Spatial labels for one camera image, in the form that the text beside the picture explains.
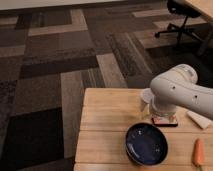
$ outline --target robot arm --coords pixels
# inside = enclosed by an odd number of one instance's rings
[[[155,77],[151,105],[157,114],[174,114],[175,105],[185,107],[213,120],[213,89],[196,85],[197,73],[186,64]]]

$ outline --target navy blue bowl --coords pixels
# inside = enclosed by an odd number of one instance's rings
[[[148,123],[138,123],[127,131],[126,151],[139,165],[156,165],[166,158],[168,144],[158,128]]]

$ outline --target floor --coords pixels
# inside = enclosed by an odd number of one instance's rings
[[[176,35],[153,36],[182,21],[165,0],[1,15],[2,170],[72,170],[88,87],[149,87],[180,63],[197,70],[199,85],[213,87],[212,44],[198,57],[190,38],[174,49]],[[201,37],[210,28],[202,18],[188,25]]]

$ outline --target wooden table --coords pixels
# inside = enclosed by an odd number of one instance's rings
[[[184,0],[189,6],[200,12],[204,19],[212,25],[212,29],[203,41],[198,55],[202,55],[213,37],[213,0]]]
[[[194,141],[205,142],[204,171],[213,170],[213,125],[201,130],[179,108],[176,128],[162,128],[168,140],[168,156],[153,167],[134,165],[125,151],[128,128],[141,120],[146,104],[140,100],[139,89],[87,89],[78,139],[75,171],[191,171]]]

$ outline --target orange carrot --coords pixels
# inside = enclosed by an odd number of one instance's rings
[[[204,143],[201,139],[197,139],[195,141],[195,147],[194,147],[194,157],[193,157],[193,163],[196,166],[202,166],[204,164]]]

